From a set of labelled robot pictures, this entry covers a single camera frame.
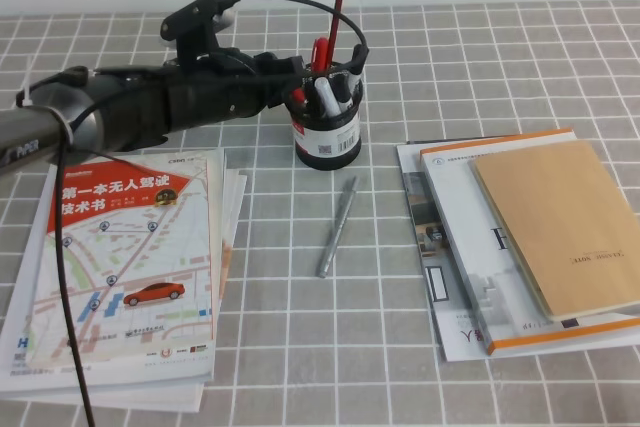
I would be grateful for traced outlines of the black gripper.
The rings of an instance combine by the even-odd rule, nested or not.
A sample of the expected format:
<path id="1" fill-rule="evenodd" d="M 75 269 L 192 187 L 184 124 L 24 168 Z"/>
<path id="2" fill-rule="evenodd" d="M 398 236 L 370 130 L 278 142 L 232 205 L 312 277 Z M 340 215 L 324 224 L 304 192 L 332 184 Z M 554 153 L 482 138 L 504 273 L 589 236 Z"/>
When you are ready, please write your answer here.
<path id="1" fill-rule="evenodd" d="M 291 98 L 297 88 L 305 92 L 301 56 L 278 58 L 272 52 L 249 56 L 237 49 L 220 49 L 211 57 L 172 59 L 167 73 L 168 119 L 173 130 L 249 118 L 281 104 L 294 110 L 307 107 L 298 108 Z"/>

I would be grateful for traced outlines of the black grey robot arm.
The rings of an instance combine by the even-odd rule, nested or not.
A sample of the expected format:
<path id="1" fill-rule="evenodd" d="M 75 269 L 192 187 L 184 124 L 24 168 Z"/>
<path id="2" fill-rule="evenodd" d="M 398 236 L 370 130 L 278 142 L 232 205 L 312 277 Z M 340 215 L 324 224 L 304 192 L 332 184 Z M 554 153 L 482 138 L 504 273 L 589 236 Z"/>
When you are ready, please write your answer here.
<path id="1" fill-rule="evenodd" d="M 67 68 L 32 85 L 1 113 L 1 171 L 13 173 L 51 161 L 70 141 L 70 163 L 94 152 L 131 152 L 158 146 L 169 134 L 275 107 L 302 84 L 299 56 L 249 56 L 221 48 L 188 68 L 121 66 Z"/>

